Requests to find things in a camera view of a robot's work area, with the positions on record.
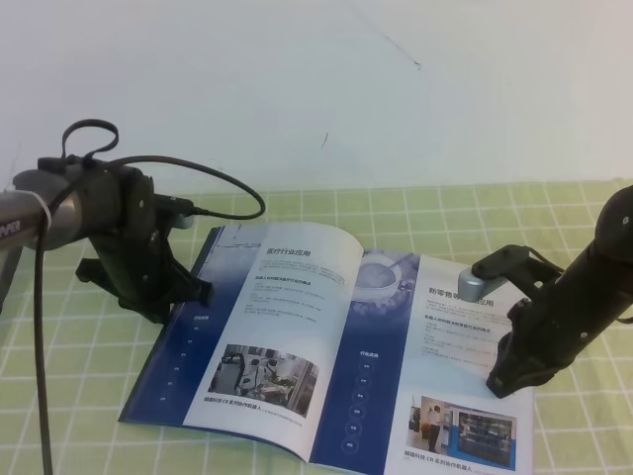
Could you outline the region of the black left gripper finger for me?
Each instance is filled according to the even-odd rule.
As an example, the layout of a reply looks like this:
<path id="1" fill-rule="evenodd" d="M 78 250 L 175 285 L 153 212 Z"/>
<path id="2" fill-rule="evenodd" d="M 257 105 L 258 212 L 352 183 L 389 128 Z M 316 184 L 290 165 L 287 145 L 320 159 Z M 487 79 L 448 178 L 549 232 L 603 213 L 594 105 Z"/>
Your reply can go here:
<path id="1" fill-rule="evenodd" d="M 212 283 L 199 279 L 178 261 L 169 263 L 167 283 L 170 303 L 210 303 L 214 296 Z"/>
<path id="2" fill-rule="evenodd" d="M 149 276 L 117 258 L 83 258 L 76 271 L 82 283 L 92 283 L 112 295 L 118 305 L 159 325 L 169 322 L 169 304 L 151 286 Z"/>

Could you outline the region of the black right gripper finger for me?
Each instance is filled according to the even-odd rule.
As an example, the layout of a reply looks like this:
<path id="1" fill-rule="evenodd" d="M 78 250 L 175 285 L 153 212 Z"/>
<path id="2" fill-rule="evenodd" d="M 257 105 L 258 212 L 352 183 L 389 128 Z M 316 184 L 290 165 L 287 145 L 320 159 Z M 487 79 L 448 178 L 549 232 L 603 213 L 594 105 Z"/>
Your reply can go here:
<path id="1" fill-rule="evenodd" d="M 536 358 L 503 355 L 497 359 L 486 385 L 497 398 L 503 399 L 521 389 L 543 385 L 551 378 L 552 369 Z"/>

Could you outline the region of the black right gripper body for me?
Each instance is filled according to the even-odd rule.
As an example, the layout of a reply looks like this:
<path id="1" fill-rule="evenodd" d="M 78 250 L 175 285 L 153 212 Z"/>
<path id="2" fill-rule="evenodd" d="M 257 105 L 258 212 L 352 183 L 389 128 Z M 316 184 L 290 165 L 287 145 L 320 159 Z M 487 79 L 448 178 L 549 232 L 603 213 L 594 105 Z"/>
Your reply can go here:
<path id="1" fill-rule="evenodd" d="M 508 317 L 511 330 L 498 343 L 497 359 L 503 355 L 536 358 L 552 369 L 552 378 L 570 366 L 601 333 L 597 317 L 563 305 L 549 295 L 519 301 Z"/>

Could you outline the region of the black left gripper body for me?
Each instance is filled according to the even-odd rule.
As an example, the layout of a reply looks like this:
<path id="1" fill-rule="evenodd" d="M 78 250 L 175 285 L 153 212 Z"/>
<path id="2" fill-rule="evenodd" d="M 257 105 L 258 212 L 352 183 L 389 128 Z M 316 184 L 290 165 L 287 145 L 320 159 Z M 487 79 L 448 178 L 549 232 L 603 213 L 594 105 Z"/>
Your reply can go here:
<path id="1" fill-rule="evenodd" d="M 130 262 L 146 273 L 151 286 L 168 300 L 168 266 L 164 239 L 160 236 L 153 180 L 131 166 L 105 168 L 105 162 L 84 158 L 82 171 L 96 174 L 85 185 L 98 185 L 105 193 L 97 199 L 97 211 L 105 216 L 105 228 L 89 236 L 96 258 Z"/>

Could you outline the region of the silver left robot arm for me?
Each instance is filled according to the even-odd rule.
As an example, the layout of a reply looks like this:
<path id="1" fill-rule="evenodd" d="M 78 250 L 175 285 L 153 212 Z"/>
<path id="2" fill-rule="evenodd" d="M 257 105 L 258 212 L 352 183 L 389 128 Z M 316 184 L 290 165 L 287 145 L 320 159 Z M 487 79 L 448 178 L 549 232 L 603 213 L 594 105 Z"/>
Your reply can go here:
<path id="1" fill-rule="evenodd" d="M 68 185 L 100 166 L 94 158 L 42 158 L 19 173 L 1 195 L 1 247 L 35 248 L 40 224 L 53 250 L 87 238 L 97 255 L 80 261 L 75 275 L 113 295 L 119 305 L 166 325 L 174 305 L 207 306 L 213 287 L 180 264 L 168 236 L 193 214 L 189 200 L 155 193 L 140 170 L 122 166 L 81 184 L 53 212 L 45 207 Z"/>

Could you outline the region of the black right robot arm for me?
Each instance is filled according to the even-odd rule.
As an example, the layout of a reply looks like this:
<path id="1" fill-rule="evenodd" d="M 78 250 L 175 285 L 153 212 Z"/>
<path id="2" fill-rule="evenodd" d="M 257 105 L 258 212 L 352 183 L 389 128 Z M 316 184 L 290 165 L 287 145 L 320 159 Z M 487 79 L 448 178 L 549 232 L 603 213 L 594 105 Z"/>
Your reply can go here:
<path id="1" fill-rule="evenodd" d="M 547 383 L 632 305 L 632 189 L 606 202 L 593 240 L 566 269 L 509 244 L 473 272 L 503 278 L 525 296 L 507 314 L 511 330 L 497 345 L 489 389 L 505 398 Z"/>

